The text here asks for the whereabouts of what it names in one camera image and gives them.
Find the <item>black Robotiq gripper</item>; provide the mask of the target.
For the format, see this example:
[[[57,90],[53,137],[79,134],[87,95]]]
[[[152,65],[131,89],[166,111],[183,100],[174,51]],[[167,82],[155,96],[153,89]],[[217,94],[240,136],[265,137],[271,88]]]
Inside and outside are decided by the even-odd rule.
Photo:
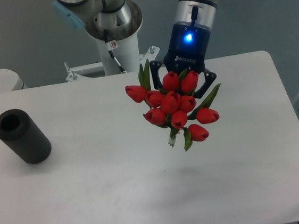
[[[209,43],[210,31],[184,24],[173,25],[169,49],[163,61],[152,60],[149,68],[154,88],[163,88],[159,70],[165,65],[167,71],[180,74],[184,69],[197,73],[204,73],[204,84],[194,93],[195,98],[202,98],[211,87],[217,75],[205,69],[205,54]]]

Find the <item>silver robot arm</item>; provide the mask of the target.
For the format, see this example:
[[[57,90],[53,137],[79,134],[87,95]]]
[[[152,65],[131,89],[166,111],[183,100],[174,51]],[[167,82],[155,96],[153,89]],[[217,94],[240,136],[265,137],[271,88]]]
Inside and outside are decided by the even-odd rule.
[[[54,0],[53,8],[71,28],[83,28],[96,42],[106,76],[137,71],[149,60],[152,82],[159,89],[160,67],[177,74],[194,71],[205,78],[204,84],[194,89],[199,99],[216,78],[206,68],[204,59],[218,0],[176,1],[170,44],[162,61],[155,60],[156,48],[139,54],[137,35],[143,14],[133,0]]]

